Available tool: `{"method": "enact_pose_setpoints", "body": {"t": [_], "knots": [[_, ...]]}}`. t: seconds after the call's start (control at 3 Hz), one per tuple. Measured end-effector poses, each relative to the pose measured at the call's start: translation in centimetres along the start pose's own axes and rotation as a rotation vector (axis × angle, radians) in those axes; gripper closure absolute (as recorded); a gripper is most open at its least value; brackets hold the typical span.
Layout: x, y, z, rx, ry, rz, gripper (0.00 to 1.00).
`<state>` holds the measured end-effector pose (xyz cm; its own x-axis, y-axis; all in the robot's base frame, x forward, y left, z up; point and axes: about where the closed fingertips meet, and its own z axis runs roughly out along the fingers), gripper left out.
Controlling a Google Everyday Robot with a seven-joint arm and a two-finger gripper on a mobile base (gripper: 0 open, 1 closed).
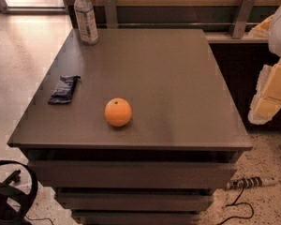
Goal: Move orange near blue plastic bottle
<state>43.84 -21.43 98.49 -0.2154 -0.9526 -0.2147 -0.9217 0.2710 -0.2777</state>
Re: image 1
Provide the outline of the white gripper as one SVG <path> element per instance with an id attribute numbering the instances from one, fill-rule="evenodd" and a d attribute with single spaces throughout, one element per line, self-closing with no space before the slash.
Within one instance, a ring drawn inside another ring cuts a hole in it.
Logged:
<path id="1" fill-rule="evenodd" d="M 253 27 L 248 35 L 252 38 L 268 38 L 269 50 L 281 57 L 281 6 Z M 248 120 L 251 124 L 264 125 L 281 109 L 281 59 L 274 65 L 264 65 L 258 78 Z"/>

